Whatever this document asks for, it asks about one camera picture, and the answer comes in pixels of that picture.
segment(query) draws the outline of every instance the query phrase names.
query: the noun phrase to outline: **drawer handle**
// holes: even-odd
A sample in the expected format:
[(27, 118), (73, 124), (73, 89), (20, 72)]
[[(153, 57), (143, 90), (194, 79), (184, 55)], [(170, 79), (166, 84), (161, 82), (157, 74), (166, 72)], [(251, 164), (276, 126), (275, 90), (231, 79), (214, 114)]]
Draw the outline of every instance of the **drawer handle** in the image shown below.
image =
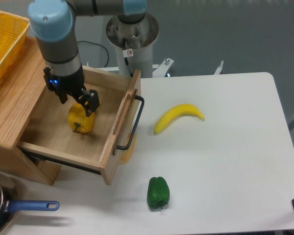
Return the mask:
[(135, 134), (135, 131), (136, 131), (136, 127), (137, 127), (138, 122), (139, 122), (139, 118), (141, 117), (141, 114), (142, 114), (142, 111), (143, 111), (143, 108), (144, 108), (144, 103), (145, 103), (144, 98), (142, 98), (139, 95), (135, 95), (134, 99), (139, 100), (142, 104), (141, 104), (141, 106), (139, 108), (139, 111), (138, 111), (138, 114), (137, 114), (133, 129), (132, 129), (132, 132), (131, 132), (131, 136), (129, 137), (127, 145), (126, 146), (117, 145), (117, 149), (122, 150), (122, 151), (126, 151), (126, 150), (128, 150), (130, 148), (130, 146), (132, 144), (134, 134)]

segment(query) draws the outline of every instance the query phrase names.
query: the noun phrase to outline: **wooden cabinet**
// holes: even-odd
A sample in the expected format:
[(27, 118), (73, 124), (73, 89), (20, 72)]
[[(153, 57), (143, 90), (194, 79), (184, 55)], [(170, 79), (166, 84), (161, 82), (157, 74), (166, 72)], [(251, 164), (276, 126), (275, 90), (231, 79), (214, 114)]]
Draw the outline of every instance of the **wooden cabinet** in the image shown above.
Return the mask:
[(117, 146), (126, 145), (139, 107), (140, 72), (130, 78), (84, 67), (85, 86), (98, 91), (100, 107), (93, 131), (79, 134), (67, 122), (74, 99), (63, 105), (47, 90), (44, 66), (35, 39), (27, 38), (0, 84), (0, 171), (51, 185), (66, 164), (110, 185), (123, 153)]

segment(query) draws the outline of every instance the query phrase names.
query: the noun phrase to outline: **gray floor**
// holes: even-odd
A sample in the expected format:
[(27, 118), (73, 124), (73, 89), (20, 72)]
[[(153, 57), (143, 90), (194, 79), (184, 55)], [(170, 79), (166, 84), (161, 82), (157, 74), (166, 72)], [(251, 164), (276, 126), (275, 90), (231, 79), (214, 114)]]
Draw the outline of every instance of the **gray floor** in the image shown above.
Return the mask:
[[(27, 17), (30, 2), (2, 1), (0, 10)], [(221, 60), (224, 73), (269, 72), (286, 120), (290, 119), (294, 112), (294, 0), (149, 0), (147, 11), (160, 27), (154, 63), (174, 59), (174, 76), (213, 74)], [(110, 53), (108, 66), (113, 67), (115, 53), (105, 36), (109, 19), (78, 18), (76, 37), (105, 45)], [(83, 64), (97, 68), (105, 64), (103, 49), (79, 48)], [(291, 136), (294, 143), (294, 130)]]

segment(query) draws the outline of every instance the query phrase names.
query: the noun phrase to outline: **banana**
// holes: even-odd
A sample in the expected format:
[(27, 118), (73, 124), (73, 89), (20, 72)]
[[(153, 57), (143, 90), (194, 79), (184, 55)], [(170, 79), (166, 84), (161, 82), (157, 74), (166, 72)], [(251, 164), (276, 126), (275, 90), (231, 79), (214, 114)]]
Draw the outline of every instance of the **banana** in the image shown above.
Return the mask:
[(154, 133), (159, 134), (166, 129), (174, 120), (181, 116), (194, 116), (202, 121), (205, 120), (205, 115), (193, 104), (180, 104), (168, 110), (157, 122), (154, 128)]

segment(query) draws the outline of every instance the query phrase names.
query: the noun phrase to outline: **yellow basket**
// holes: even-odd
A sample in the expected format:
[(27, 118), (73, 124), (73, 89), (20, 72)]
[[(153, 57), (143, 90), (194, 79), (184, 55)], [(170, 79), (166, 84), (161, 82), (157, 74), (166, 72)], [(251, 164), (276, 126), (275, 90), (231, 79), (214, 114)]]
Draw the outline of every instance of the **yellow basket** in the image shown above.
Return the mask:
[(0, 80), (20, 52), (29, 28), (29, 19), (0, 11)]

